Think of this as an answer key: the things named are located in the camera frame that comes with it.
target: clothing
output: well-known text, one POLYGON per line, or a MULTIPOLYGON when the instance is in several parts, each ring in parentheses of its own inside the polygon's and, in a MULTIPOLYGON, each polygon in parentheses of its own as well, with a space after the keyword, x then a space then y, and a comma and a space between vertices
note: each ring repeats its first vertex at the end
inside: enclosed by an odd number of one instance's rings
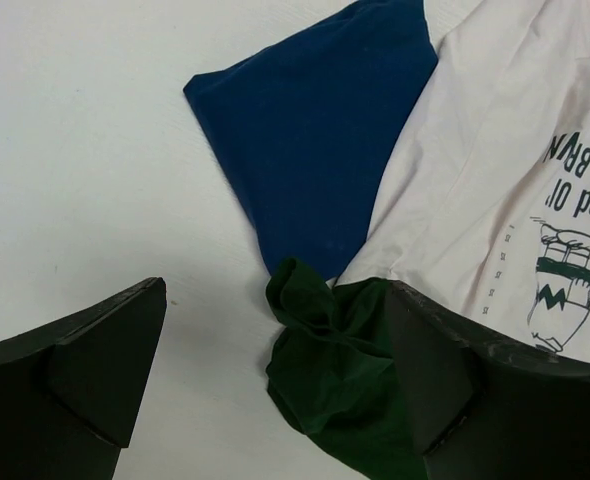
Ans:
POLYGON ((359 0, 186 85, 271 273, 289 256, 344 271, 436 62, 422 0, 359 0))
POLYGON ((389 282, 330 290, 310 267, 286 260, 266 297, 286 326, 266 369, 288 423, 374 480, 425 480, 412 452, 384 319, 389 282))
POLYGON ((373 276, 590 362, 590 0, 485 0, 446 37, 339 283, 373 276))

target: white table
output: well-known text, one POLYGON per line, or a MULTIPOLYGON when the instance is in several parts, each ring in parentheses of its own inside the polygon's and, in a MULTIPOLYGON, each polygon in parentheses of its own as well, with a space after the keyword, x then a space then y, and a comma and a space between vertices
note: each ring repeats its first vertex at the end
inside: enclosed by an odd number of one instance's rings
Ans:
MULTIPOLYGON (((428 0, 432 38, 479 0, 428 0)), ((346 0, 0 0, 0 340, 148 276, 169 308, 116 480, 360 476, 282 420, 254 234, 182 95, 346 0)))

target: charlie brown graphic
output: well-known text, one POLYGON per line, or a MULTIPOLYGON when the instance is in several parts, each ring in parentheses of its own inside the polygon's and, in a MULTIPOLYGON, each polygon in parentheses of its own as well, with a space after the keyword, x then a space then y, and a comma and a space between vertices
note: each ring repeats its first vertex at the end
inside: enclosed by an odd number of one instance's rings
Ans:
POLYGON ((541 242, 528 325, 538 348, 559 353, 590 314, 590 235, 544 224, 541 242))

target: folded blue fabric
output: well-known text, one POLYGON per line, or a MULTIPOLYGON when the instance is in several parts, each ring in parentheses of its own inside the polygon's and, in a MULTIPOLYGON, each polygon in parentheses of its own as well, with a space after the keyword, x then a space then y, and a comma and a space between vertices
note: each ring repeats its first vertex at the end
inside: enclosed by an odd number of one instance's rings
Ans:
POLYGON ((422 0, 360 0, 184 88, 272 274, 338 276, 437 56, 422 0))

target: cartoon shirt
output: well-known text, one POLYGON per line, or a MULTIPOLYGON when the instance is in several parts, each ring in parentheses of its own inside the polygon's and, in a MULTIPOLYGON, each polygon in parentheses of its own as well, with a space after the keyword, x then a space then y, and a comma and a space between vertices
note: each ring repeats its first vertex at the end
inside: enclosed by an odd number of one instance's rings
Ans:
POLYGON ((339 283, 372 276, 590 362, 590 0, 485 0, 447 36, 339 283))

